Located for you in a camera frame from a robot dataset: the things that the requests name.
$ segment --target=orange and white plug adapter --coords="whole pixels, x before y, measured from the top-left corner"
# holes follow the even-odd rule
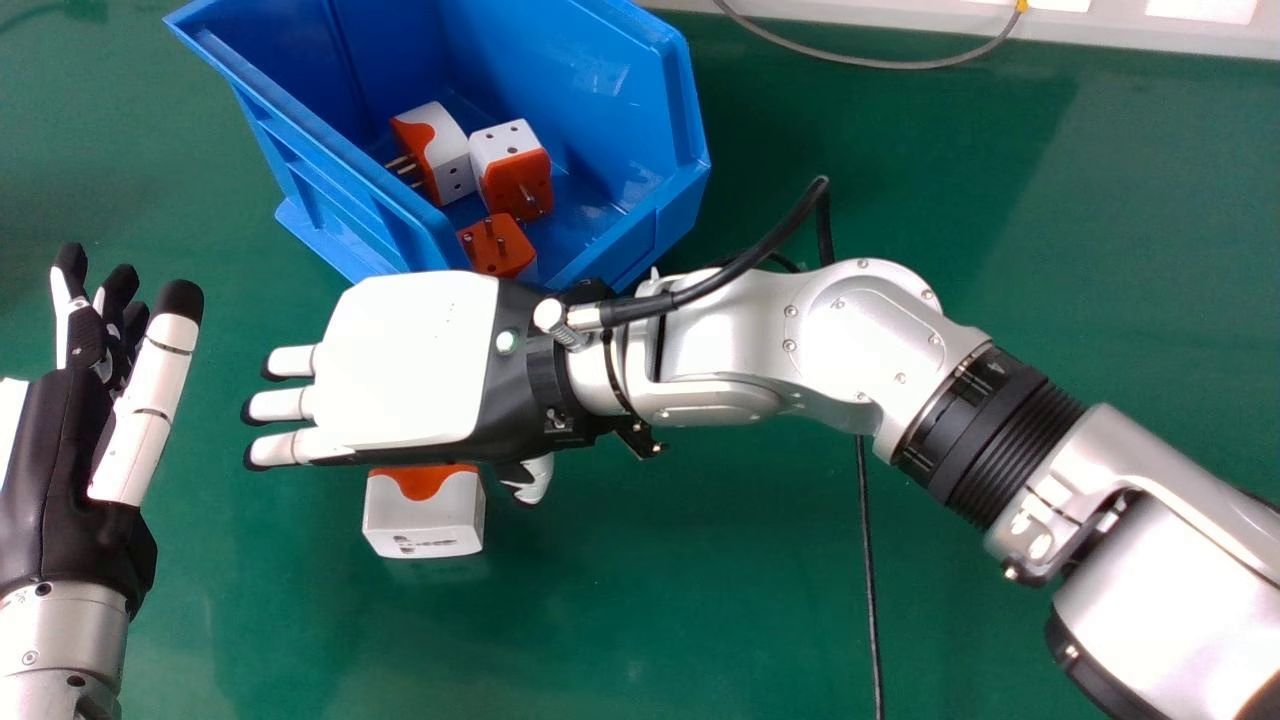
[[[476,191],[467,136],[444,105],[419,105],[392,118],[390,124],[404,156],[388,169],[401,176],[420,170],[420,187],[436,208]]]
[[[383,557],[457,557],[483,550],[484,511],[472,465],[375,468],[365,484],[362,529]]]
[[[552,211],[552,159],[524,119],[471,133],[475,181],[492,215],[535,220]]]

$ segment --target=blue storage bin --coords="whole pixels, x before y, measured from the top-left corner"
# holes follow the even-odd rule
[[[456,228],[383,165],[388,119],[440,101],[462,129],[526,118],[556,208],[525,275],[631,283],[694,224],[710,170],[684,37],[626,0],[198,0],[165,22],[230,82],[284,201],[275,217],[352,282],[468,268]]]

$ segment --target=robotic hand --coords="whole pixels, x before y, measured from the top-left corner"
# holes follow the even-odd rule
[[[804,415],[873,436],[986,532],[1007,579],[1064,578],[1046,639],[1110,715],[1280,716],[1280,514],[951,322],[909,269],[749,269],[768,250],[627,299],[462,272],[366,279],[323,342],[268,357],[269,378],[314,384],[260,393],[246,418],[314,427],[246,461],[549,465],[611,430],[652,455],[650,424]]]
[[[154,314],[119,265],[92,302],[88,260],[50,270],[56,369],[0,379],[0,716],[118,719],[125,634],[155,580],[140,514],[204,311],[186,281]]]

